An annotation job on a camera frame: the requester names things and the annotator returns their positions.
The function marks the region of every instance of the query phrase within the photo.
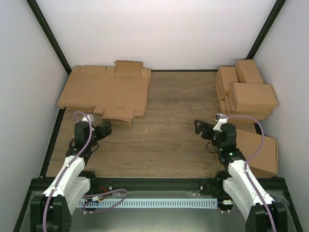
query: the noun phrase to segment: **robotic arm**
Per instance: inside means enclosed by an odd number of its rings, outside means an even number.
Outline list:
[[[237,148],[236,127],[227,123],[227,118],[222,114],[216,116],[215,126],[203,121],[195,120],[196,134],[202,133],[203,139],[210,140],[212,145],[219,149],[219,162],[225,171],[217,173],[215,179],[218,185],[233,199],[246,220],[247,232],[271,231],[270,217],[258,193],[253,188],[246,173],[262,195],[271,211],[277,231],[287,232],[287,213],[282,203],[276,203],[273,198],[262,188],[250,168],[245,170],[245,157]]]
[[[93,123],[93,116],[87,115]],[[48,232],[67,232],[70,230],[72,214],[81,198],[90,190],[91,180],[96,176],[94,172],[85,172],[85,176],[79,176],[88,163],[93,151],[92,147],[97,142],[112,132],[111,124],[102,122],[99,125],[92,124],[92,136],[85,150],[75,156],[85,146],[89,138],[89,123],[83,117],[74,128],[74,139],[70,142],[64,164],[53,183],[42,196],[34,196],[30,203],[30,226],[31,232],[43,232],[43,211],[47,198],[51,195],[49,208],[46,216],[46,228]]]

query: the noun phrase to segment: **large cardboard box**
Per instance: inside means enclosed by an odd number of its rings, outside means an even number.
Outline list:
[[[244,130],[236,129],[237,147],[244,157],[249,158],[259,147],[262,136]],[[256,177],[273,177],[278,173],[277,140],[265,136],[260,152],[249,162],[249,167]]]
[[[116,61],[115,67],[77,65],[57,106],[131,123],[145,114],[150,78],[151,70],[143,68],[142,62]]]
[[[214,82],[215,82],[215,86],[216,86],[216,91],[217,91],[217,95],[218,95],[218,100],[219,101],[222,101],[224,100],[224,94],[221,92],[221,87],[219,85],[219,81],[218,81],[218,78],[216,77],[214,79]]]
[[[239,82],[241,83],[253,83],[263,84],[264,81],[261,77],[259,70],[253,59],[239,60],[236,65],[236,71]]]
[[[270,84],[233,83],[231,99],[234,108],[247,112],[271,111],[278,106],[275,90]]]
[[[221,66],[216,76],[221,93],[226,96],[234,82],[238,82],[238,77],[235,67]]]
[[[268,116],[271,114],[271,111],[255,111],[255,110],[247,110],[246,107],[238,107],[235,109],[233,103],[232,103],[232,98],[231,98],[231,93],[228,93],[228,95],[225,98],[227,107],[229,109],[229,112],[232,113],[233,115],[261,115],[261,116]]]
[[[228,111],[228,106],[226,101],[220,101],[219,102],[219,107],[220,107],[220,111],[222,114],[226,115],[226,116],[234,116],[234,114],[230,114]],[[255,118],[257,121],[263,120],[265,119],[266,116],[257,116],[257,115],[247,115],[247,116],[251,116],[253,118]],[[245,118],[245,117],[239,117],[239,118],[229,118],[228,119],[228,123],[255,123],[254,120],[249,119],[249,118]]]

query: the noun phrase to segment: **wooden tabletop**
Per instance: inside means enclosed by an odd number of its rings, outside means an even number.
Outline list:
[[[214,72],[152,72],[144,118],[112,123],[86,170],[100,177],[214,177],[223,170],[195,134],[194,120],[215,124],[220,112]],[[73,112],[66,111],[47,176],[56,176],[74,137]],[[253,124],[237,125],[255,132]]]

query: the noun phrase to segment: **folded cardboard box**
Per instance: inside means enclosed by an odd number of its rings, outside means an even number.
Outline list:
[[[236,129],[237,147],[244,157],[249,158],[258,148],[262,140],[260,134]],[[249,162],[249,167],[256,177],[273,177],[278,172],[278,144],[274,138],[264,137],[264,145]]]
[[[219,107],[220,107],[220,111],[222,114],[226,116],[236,116],[234,114],[229,113],[227,102],[225,100],[219,102]],[[253,117],[257,121],[263,120],[266,117],[266,116],[257,116],[257,115],[247,115],[247,116]],[[247,124],[247,123],[255,123],[255,121],[249,118],[245,118],[245,117],[238,117],[238,118],[229,118],[228,123],[246,123]]]
[[[218,78],[216,77],[214,79],[214,82],[215,82],[215,86],[216,86],[216,91],[217,91],[217,95],[218,95],[218,100],[219,101],[222,101],[224,100],[224,94],[221,92],[221,87],[219,85],[219,81],[218,81]]]
[[[278,106],[275,90],[269,84],[233,83],[230,93],[235,109],[241,107],[247,112],[267,112]]]
[[[57,106],[131,123],[145,114],[150,78],[151,70],[143,68],[142,62],[116,61],[115,67],[77,65]]]
[[[232,98],[231,98],[231,93],[228,93],[228,95],[225,98],[227,107],[229,109],[229,113],[233,115],[260,115],[260,116],[268,116],[271,114],[271,111],[256,111],[256,110],[247,110],[246,107],[238,107],[235,109],[233,103],[232,103]]]
[[[239,60],[236,65],[236,71],[239,82],[241,83],[255,83],[263,84],[264,81],[261,77],[259,70],[253,59]]]
[[[221,66],[216,76],[221,93],[226,96],[233,83],[238,82],[238,77],[235,67]]]

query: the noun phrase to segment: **black cable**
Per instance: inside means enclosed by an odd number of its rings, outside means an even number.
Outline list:
[[[97,148],[94,149],[94,150],[92,151],[92,153],[94,153],[96,150],[98,150],[98,143],[97,143]]]
[[[209,149],[208,149],[208,144],[212,144],[212,142],[209,142],[209,143],[206,144],[206,149],[208,150],[209,153],[216,154],[216,153],[218,153],[218,152],[220,151],[220,150],[217,150],[217,151],[215,151],[215,152],[209,151]]]

